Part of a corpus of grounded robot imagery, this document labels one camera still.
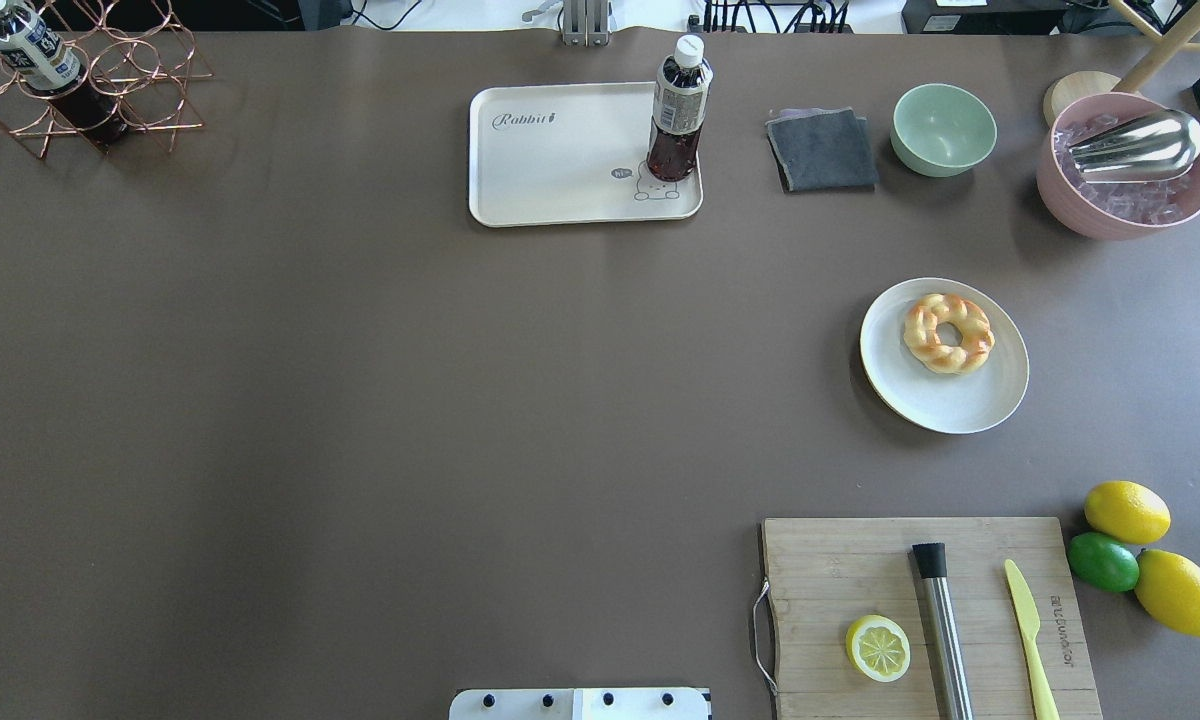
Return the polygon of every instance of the metal scoop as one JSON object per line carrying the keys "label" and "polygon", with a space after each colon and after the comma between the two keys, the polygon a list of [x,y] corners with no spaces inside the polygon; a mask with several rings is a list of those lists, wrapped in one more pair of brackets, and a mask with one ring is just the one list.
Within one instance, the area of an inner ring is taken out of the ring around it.
{"label": "metal scoop", "polygon": [[1153,182],[1184,176],[1200,156],[1200,122],[1153,110],[1072,145],[1085,182]]}

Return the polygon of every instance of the white plate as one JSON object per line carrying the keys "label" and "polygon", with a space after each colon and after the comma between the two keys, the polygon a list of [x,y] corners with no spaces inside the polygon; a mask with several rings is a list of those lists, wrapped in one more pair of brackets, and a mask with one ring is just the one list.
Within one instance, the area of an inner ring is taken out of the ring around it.
{"label": "white plate", "polygon": [[679,182],[646,168],[654,83],[492,86],[470,102],[467,206],[490,227],[683,220],[701,167]]}
{"label": "white plate", "polygon": [[[970,374],[925,368],[902,342],[907,310],[930,292],[953,292],[974,301],[992,323],[996,347]],[[947,278],[911,278],[880,293],[862,318],[862,366],[886,404],[912,424],[940,433],[967,434],[994,428],[1026,395],[1026,343],[1010,317],[983,293]]]}

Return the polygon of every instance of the wooden cutting board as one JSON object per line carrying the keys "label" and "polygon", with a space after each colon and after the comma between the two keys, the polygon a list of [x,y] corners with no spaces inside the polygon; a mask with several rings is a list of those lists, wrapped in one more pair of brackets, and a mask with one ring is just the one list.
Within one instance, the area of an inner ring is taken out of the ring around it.
{"label": "wooden cutting board", "polygon": [[[778,720],[940,718],[912,544],[947,544],[948,586],[976,718],[1033,720],[1022,642],[1004,578],[1013,559],[1040,611],[1036,640],[1062,720],[1100,720],[1088,644],[1057,518],[768,518]],[[892,618],[911,670],[876,683],[844,650],[852,620]]]}

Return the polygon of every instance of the lemon slice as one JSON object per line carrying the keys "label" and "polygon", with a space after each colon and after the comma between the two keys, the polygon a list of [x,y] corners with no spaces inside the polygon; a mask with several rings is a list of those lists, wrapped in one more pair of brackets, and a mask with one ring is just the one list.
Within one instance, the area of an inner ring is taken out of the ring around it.
{"label": "lemon slice", "polygon": [[864,676],[893,683],[911,666],[911,643],[902,629],[882,614],[864,614],[844,637],[848,659]]}

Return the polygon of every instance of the green bowl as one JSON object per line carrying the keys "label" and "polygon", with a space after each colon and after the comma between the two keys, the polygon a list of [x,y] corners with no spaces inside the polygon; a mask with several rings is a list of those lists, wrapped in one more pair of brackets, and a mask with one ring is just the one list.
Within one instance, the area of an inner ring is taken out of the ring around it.
{"label": "green bowl", "polygon": [[950,178],[996,148],[996,118],[964,88],[912,86],[893,108],[889,140],[898,158],[922,176]]}

